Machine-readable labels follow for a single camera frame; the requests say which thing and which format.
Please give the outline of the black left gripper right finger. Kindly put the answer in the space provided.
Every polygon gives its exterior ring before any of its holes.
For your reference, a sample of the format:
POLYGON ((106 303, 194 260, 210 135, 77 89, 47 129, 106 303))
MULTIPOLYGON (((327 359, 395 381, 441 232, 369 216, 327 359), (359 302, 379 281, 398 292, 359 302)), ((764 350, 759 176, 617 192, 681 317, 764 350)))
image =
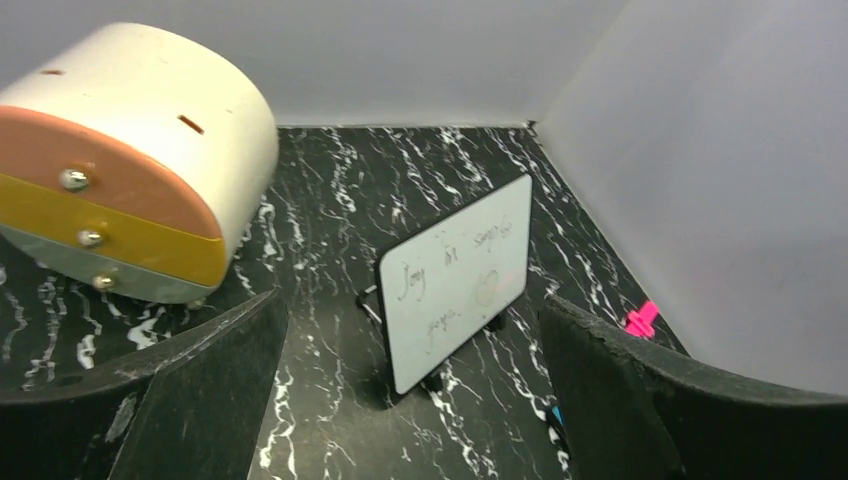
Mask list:
POLYGON ((740 376, 556 297, 541 345, 575 479, 843 479, 847 400, 740 376))

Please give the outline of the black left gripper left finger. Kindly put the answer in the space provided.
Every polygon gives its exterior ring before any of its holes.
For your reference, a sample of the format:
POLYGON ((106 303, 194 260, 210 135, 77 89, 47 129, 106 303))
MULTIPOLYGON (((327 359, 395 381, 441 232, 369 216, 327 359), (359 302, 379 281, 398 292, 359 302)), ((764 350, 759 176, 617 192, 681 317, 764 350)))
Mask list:
POLYGON ((171 339, 1 395, 5 479, 244 479, 281 359, 279 288, 171 339))

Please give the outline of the blue black whiteboard eraser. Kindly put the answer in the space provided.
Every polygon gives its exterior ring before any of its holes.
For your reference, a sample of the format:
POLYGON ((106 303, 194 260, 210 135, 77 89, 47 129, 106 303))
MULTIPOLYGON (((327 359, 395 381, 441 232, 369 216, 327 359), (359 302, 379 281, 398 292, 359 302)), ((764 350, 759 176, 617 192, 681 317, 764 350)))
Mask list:
POLYGON ((558 446, 565 452, 566 455, 569 455, 570 447, 566 441, 564 422, 558 405, 551 404, 545 408, 545 420, 548 426, 554 430, 558 446))

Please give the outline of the small white whiteboard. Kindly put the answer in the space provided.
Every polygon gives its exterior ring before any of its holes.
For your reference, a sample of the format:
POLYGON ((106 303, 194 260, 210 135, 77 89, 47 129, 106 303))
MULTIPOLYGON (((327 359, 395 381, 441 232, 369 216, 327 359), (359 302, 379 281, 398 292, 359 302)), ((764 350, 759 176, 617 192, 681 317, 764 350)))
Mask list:
POLYGON ((532 190, 522 174, 378 255, 356 304, 382 328, 393 394, 441 390, 441 365, 505 326, 527 287, 532 190))

